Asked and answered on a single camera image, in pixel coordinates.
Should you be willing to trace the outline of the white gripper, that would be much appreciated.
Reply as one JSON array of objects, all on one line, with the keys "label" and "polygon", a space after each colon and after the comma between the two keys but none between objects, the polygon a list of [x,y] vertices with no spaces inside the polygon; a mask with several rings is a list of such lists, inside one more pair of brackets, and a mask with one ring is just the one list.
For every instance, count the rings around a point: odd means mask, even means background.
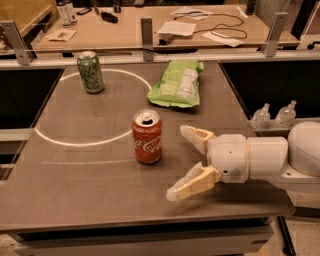
[{"label": "white gripper", "polygon": [[181,135],[202,155],[207,154],[208,167],[199,162],[167,190],[168,201],[180,201],[207,190],[220,180],[223,183],[244,183],[249,178],[247,139],[241,134],[224,134],[182,125]]}]

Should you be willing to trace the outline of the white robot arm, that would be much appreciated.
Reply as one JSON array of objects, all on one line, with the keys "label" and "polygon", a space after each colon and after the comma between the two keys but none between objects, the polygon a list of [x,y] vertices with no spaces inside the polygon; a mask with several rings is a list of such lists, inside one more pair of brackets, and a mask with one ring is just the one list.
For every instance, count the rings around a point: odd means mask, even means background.
[{"label": "white robot arm", "polygon": [[194,165],[167,190],[169,201],[205,192],[218,182],[263,180],[284,190],[320,192],[320,123],[295,125],[286,138],[214,135],[183,125],[180,132],[207,157],[207,165]]}]

